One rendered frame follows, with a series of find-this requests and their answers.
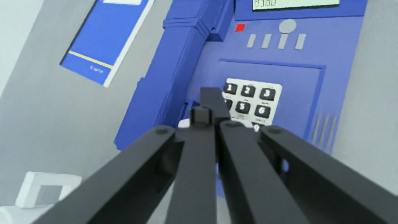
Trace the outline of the blue desk phone body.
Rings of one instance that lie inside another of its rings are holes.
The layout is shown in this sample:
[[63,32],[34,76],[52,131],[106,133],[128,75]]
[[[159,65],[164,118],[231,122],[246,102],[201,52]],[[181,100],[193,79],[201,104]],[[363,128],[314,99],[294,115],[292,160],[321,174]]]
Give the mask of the blue desk phone body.
[[331,156],[368,0],[226,0],[186,90],[220,87],[232,118],[283,127]]

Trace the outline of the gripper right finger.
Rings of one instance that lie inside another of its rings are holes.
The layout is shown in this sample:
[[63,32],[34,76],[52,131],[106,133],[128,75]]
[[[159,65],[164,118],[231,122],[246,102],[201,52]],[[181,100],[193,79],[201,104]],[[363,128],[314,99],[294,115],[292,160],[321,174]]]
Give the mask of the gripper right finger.
[[210,90],[231,224],[398,224],[396,194],[283,127],[255,131]]

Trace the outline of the blue telephone handset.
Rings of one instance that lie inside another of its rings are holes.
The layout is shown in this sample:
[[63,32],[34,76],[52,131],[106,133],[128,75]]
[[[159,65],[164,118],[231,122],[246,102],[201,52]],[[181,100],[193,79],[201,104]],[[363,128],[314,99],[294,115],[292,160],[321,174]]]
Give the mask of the blue telephone handset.
[[203,44],[216,30],[226,0],[173,0],[163,35],[145,78],[125,113],[114,144],[123,151],[158,125],[178,130],[187,109],[185,95]]

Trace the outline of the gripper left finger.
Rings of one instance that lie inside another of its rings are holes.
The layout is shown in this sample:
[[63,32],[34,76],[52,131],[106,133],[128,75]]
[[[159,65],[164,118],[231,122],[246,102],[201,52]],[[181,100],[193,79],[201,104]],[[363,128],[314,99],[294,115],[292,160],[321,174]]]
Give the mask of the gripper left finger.
[[164,224],[217,224],[210,87],[178,130],[158,125],[30,224],[147,224],[175,180]]

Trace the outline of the blue notebook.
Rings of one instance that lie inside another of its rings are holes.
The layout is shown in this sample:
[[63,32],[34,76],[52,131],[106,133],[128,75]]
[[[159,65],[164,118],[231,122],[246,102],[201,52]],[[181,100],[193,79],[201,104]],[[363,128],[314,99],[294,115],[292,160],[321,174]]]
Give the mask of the blue notebook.
[[95,0],[59,65],[108,88],[155,0]]

